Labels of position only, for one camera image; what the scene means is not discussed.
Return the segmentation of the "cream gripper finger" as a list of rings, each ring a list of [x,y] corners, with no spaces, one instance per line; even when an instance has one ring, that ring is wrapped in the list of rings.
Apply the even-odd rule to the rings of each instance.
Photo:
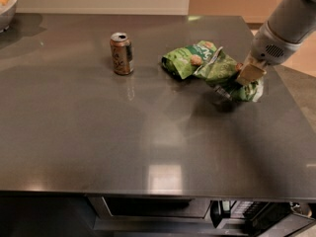
[[[267,63],[264,60],[257,59],[249,53],[240,68],[236,82],[240,85],[247,86],[261,79],[267,73],[266,66]]]

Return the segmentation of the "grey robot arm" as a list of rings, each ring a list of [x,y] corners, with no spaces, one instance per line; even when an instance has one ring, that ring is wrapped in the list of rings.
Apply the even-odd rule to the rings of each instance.
[[[249,85],[287,61],[316,29],[316,0],[282,0],[255,34],[236,81]]]

